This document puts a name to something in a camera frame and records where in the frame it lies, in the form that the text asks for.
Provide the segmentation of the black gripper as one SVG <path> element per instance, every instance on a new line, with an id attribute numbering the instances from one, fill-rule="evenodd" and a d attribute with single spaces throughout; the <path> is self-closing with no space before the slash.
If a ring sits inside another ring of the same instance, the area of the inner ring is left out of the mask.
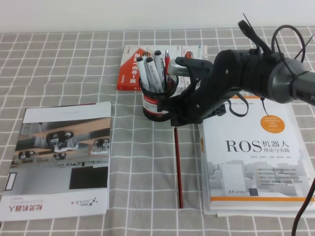
<path id="1" fill-rule="evenodd" d="M 222 77 L 213 75 L 214 65 L 208 60 L 177 57 L 176 63 L 189 70 L 190 85 L 180 95 L 158 101 L 158 117 L 172 112 L 172 125 L 200 124 L 204 119 L 221 116 L 220 106 L 240 92 Z"/>

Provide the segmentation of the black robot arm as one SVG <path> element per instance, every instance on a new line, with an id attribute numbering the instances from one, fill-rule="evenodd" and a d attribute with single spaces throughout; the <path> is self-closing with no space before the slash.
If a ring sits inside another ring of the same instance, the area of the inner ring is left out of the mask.
<path id="1" fill-rule="evenodd" d="M 249 21 L 242 20 L 238 26 L 256 45 L 254 49 L 223 50 L 214 62 L 185 57 L 170 61 L 169 74 L 190 78 L 181 94 L 157 102 L 158 111 L 170 114 L 172 126 L 200 124 L 224 115 L 225 103 L 241 91 L 281 104 L 292 100 L 314 104 L 314 73 L 306 70 L 301 60 L 286 58 L 275 37 L 267 45 Z"/>

